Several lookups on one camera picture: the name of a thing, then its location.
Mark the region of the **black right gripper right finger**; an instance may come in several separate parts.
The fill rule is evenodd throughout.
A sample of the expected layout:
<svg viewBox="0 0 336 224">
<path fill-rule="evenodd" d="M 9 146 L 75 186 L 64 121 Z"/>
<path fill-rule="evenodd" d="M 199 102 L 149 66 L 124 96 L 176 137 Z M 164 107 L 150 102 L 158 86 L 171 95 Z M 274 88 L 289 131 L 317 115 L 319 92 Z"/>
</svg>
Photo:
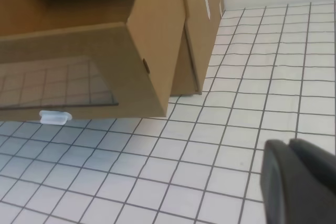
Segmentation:
<svg viewBox="0 0 336 224">
<path fill-rule="evenodd" d="M 297 158 L 290 169 L 288 223 L 335 223 L 335 155 L 302 139 L 286 145 Z"/>
</svg>

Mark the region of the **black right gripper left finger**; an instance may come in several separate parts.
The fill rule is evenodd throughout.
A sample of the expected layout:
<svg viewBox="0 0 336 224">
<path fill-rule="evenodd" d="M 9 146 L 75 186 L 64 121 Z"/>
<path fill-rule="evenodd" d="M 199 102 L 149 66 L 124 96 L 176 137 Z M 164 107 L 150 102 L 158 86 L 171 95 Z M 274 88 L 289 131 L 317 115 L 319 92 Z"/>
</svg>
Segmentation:
<svg viewBox="0 0 336 224">
<path fill-rule="evenodd" d="M 267 223 L 288 223 L 286 198 L 289 191 L 292 165 L 297 160 L 294 152 L 280 140 L 265 144 L 260 186 Z"/>
</svg>

